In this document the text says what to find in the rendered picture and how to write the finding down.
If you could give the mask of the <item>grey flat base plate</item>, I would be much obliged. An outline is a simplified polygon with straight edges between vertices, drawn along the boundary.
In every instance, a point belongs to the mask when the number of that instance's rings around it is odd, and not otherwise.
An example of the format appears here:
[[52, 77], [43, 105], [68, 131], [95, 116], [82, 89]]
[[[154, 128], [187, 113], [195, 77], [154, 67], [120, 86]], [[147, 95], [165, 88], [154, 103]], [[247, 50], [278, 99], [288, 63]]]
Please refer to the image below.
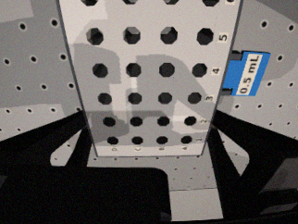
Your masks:
[[[0, 141], [81, 111], [56, 0], [0, 0]], [[298, 0], [243, 0], [233, 50], [269, 52], [255, 96], [220, 96], [217, 110], [298, 140]], [[217, 129], [239, 174], [249, 156]], [[81, 131], [51, 154], [65, 166]], [[96, 157], [87, 167], [160, 168], [170, 192], [217, 189], [202, 156]]]

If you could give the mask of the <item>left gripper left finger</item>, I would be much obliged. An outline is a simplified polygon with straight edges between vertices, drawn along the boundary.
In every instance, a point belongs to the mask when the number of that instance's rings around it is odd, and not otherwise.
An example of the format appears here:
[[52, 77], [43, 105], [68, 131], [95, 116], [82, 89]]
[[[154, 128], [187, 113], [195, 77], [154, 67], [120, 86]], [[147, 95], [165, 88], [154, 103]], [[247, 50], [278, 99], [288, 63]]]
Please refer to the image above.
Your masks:
[[1, 141], [0, 160], [49, 166], [51, 154], [78, 131], [80, 136], [66, 166], [87, 167], [92, 141], [82, 110]]

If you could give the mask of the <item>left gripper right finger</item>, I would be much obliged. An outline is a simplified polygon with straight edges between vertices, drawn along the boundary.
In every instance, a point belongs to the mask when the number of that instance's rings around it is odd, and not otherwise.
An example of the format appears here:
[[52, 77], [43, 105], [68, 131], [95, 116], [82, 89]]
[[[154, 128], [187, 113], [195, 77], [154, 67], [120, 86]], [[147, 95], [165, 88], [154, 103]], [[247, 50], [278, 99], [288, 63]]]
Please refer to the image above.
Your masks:
[[[217, 129], [247, 152], [241, 176]], [[298, 140], [217, 110], [207, 144], [223, 218], [241, 217], [263, 193], [298, 189]]]

